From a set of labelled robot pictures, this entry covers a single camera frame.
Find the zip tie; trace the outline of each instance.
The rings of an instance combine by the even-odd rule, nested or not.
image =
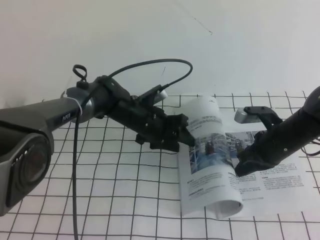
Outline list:
[[[64,93],[63,93],[62,96],[63,96],[65,99],[72,99],[72,100],[74,100],[74,101],[76,102],[76,104],[78,104],[79,109],[80,109],[80,116],[81,116],[82,113],[83,113],[83,109],[82,109],[82,107],[81,107],[80,102],[79,102],[77,99],[75,99],[75,98],[73,98],[73,97],[69,97],[69,96],[67,95],[67,89],[68,89],[68,86],[69,86],[69,83],[71,82],[71,80],[72,80],[72,76],[69,78],[68,82],[66,83],[66,86],[65,86],[65,89],[64,89]]]

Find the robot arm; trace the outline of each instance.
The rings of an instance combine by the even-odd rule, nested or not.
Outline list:
[[[241,177],[270,169],[320,136],[320,87],[306,99],[304,106],[282,121],[266,106],[238,109],[234,120],[238,123],[262,122],[266,131],[254,136],[254,143],[238,154],[235,168]]]
[[[74,120],[79,110],[77,101],[82,105],[90,94],[80,123],[107,115],[137,132],[136,142],[150,143],[151,149],[178,152],[179,142],[194,145],[185,115],[166,115],[154,106],[165,96],[160,85],[135,97],[113,78],[103,75],[92,83],[79,81],[66,93],[73,99],[0,110],[0,216],[45,177],[54,152],[52,131]]]

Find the white backdrop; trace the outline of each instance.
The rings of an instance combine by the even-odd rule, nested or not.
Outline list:
[[[91,82],[159,58],[194,66],[169,94],[310,91],[320,85],[319,9],[319,0],[2,0],[0,95],[53,99],[74,64]],[[162,63],[116,79],[140,94],[187,70]]]

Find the table surface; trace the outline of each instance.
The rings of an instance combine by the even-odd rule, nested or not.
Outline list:
[[[172,114],[197,95],[169,96],[159,104]],[[306,94],[215,95],[222,113],[268,106],[286,119]],[[0,218],[0,240],[71,240],[74,124],[54,133],[54,154],[45,179]],[[77,159],[78,233],[82,240],[317,240],[320,214],[296,212],[217,220],[206,209],[181,216],[176,153],[135,143],[136,133],[109,118],[92,119],[79,129]],[[316,152],[308,144],[306,151]],[[319,192],[320,161],[299,158]]]

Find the paper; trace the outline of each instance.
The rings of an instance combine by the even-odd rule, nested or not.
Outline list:
[[[265,128],[261,123],[238,124],[221,115],[214,97],[200,97],[179,109],[189,117],[195,147],[182,144],[178,154],[183,214],[207,207],[217,219],[307,211],[316,207],[314,194],[299,158],[292,155],[278,166],[236,177],[237,152]]]

